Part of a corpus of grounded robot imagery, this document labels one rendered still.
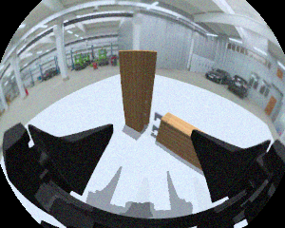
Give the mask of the wooden rail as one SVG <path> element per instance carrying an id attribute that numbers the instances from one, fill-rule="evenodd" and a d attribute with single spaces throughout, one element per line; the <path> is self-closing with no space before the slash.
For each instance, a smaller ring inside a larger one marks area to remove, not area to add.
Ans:
<path id="1" fill-rule="evenodd" d="M 161 142 L 169 151 L 176 153 L 182 159 L 191 162 L 193 166 L 202 170 L 200 167 L 199 157 L 196 155 L 195 147 L 192 144 L 192 130 L 197 129 L 194 125 L 188 124 L 180 117 L 174 114 L 159 114 L 155 111 L 154 121 L 161 119 L 159 126 L 153 124 L 154 130 L 158 130 L 157 141 Z"/>

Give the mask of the wooden block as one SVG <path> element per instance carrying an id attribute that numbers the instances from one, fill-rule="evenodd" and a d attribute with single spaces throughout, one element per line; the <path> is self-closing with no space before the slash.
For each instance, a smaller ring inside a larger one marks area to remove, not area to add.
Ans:
<path id="1" fill-rule="evenodd" d="M 127 126 L 142 132 L 150 122 L 157 52 L 154 50 L 119 50 L 124 120 Z"/>

